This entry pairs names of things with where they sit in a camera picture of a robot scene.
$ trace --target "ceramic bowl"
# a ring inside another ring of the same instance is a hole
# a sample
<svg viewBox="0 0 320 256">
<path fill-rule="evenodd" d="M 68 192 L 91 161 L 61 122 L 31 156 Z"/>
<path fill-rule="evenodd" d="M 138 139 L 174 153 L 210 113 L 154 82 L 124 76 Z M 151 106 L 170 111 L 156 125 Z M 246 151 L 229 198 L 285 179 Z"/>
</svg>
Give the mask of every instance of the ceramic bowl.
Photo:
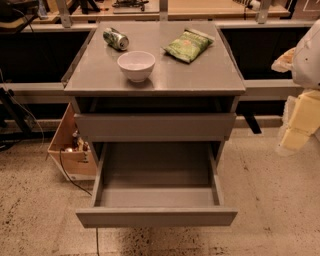
<svg viewBox="0 0 320 256">
<path fill-rule="evenodd" d="M 150 76 L 155 62 L 156 59 L 151 53 L 143 51 L 127 52 L 118 58 L 120 70 L 135 83 L 141 83 Z"/>
</svg>

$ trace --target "tile floor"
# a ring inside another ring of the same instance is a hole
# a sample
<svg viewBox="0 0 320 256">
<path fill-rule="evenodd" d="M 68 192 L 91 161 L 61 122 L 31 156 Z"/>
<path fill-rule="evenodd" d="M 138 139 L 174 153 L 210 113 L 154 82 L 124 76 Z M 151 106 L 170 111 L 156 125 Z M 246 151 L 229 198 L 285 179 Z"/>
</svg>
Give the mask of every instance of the tile floor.
<svg viewBox="0 0 320 256">
<path fill-rule="evenodd" d="M 225 145 L 225 205 L 239 210 L 230 227 L 99 229 L 100 255 L 320 255 L 320 143 L 312 138 L 280 157 L 278 130 L 237 128 Z M 22 141 L 0 152 L 0 255 L 97 255 L 95 229 L 75 215 L 90 196 L 47 158 L 49 143 Z"/>
</svg>

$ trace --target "plastic bag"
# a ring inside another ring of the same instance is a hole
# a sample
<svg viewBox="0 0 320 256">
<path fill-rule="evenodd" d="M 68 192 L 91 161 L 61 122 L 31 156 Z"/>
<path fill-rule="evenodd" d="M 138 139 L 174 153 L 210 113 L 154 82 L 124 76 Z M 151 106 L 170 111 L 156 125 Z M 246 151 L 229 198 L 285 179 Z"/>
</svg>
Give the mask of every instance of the plastic bag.
<svg viewBox="0 0 320 256">
<path fill-rule="evenodd" d="M 191 63 L 213 42 L 214 37 L 195 29 L 186 28 L 183 34 L 164 50 L 179 60 Z"/>
</svg>

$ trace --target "drawer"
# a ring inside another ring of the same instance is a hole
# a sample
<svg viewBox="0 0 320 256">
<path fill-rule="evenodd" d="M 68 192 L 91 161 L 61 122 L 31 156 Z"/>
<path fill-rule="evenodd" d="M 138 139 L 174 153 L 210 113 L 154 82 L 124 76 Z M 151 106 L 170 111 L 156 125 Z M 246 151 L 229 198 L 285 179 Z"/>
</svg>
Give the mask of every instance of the drawer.
<svg viewBox="0 0 320 256">
<path fill-rule="evenodd" d="M 105 143 L 85 228 L 228 226 L 237 210 L 223 196 L 208 142 Z"/>
<path fill-rule="evenodd" d="M 76 114 L 90 141 L 214 141 L 230 136 L 235 114 Z"/>
</svg>

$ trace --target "gray surface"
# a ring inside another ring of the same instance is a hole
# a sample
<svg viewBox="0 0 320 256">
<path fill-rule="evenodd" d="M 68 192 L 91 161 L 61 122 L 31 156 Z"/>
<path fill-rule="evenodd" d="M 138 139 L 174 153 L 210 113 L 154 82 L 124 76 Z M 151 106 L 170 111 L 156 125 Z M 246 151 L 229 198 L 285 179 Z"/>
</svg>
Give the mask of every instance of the gray surface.
<svg viewBox="0 0 320 256">
<path fill-rule="evenodd" d="M 147 51 L 156 58 L 149 79 L 128 81 L 117 66 L 118 52 L 102 38 L 106 27 L 128 36 L 128 51 Z M 161 47 L 192 27 L 216 38 L 193 63 L 185 64 L 166 55 Z M 240 95 L 243 82 L 237 73 L 213 22 L 101 22 L 65 92 L 68 95 Z"/>
</svg>

